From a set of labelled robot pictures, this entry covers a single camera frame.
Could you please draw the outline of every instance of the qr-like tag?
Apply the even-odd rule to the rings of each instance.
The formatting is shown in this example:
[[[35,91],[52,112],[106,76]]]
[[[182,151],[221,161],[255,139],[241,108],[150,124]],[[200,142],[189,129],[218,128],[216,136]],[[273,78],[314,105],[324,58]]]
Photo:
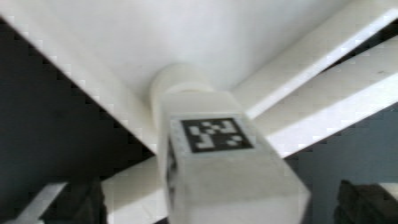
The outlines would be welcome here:
[[[180,124],[193,153],[251,149],[234,118],[182,120]]]

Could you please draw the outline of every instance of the black gap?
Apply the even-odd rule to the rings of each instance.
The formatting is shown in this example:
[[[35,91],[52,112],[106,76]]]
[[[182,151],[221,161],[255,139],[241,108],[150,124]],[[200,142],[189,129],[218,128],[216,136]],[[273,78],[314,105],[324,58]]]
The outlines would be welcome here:
[[[376,34],[362,42],[356,48],[347,52],[342,58],[333,62],[333,64],[321,71],[324,72],[335,65],[339,65],[351,57],[355,57],[363,51],[367,51],[381,42],[385,42],[398,35],[398,19],[394,22],[381,28]]]

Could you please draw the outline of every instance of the dark background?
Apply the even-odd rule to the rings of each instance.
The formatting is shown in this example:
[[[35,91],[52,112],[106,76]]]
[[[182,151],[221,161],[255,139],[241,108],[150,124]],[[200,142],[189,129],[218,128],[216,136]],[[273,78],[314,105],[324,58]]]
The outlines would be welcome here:
[[[97,177],[152,156],[0,21],[0,223],[51,181]]]

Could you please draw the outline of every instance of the dark object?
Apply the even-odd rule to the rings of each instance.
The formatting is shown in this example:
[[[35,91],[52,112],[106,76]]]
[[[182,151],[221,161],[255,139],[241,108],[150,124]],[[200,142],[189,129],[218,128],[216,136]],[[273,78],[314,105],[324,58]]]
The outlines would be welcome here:
[[[398,201],[379,185],[351,185],[340,181],[335,224],[398,224]]]
[[[168,224],[166,218],[163,218],[154,224]]]
[[[40,216],[45,224],[106,224],[99,179],[72,181]]]

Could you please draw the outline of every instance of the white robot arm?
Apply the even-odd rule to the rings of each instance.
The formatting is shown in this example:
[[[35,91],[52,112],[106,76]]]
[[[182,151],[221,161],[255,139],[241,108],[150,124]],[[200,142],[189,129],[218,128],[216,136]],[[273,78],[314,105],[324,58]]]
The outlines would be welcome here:
[[[170,224],[298,224],[308,191],[227,92],[187,65],[152,84]]]

